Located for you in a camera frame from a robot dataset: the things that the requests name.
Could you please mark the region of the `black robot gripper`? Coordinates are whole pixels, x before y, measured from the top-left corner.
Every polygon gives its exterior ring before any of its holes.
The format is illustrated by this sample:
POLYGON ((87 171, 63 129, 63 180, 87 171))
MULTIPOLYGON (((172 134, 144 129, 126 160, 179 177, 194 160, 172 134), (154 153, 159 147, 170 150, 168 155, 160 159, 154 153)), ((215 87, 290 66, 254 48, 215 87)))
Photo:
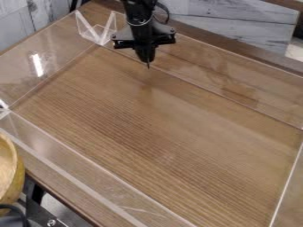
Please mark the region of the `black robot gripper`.
POLYGON ((152 20, 143 26, 127 24, 123 29, 111 35, 111 41, 115 49, 134 49, 140 61, 146 62, 147 67, 151 67, 156 47, 175 43, 175 34, 176 30, 174 27, 162 24, 158 20, 152 20))

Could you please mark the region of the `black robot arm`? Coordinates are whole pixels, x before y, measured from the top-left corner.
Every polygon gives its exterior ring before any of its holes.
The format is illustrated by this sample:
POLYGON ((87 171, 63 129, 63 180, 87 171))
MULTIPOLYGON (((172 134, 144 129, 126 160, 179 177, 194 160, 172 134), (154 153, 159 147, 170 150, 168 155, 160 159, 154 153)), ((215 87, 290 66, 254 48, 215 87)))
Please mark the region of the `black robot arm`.
POLYGON ((138 58, 150 65, 160 45, 176 43, 176 30, 168 25, 168 8, 159 0, 120 0, 126 12, 126 27, 111 35, 115 49, 134 49, 138 58))

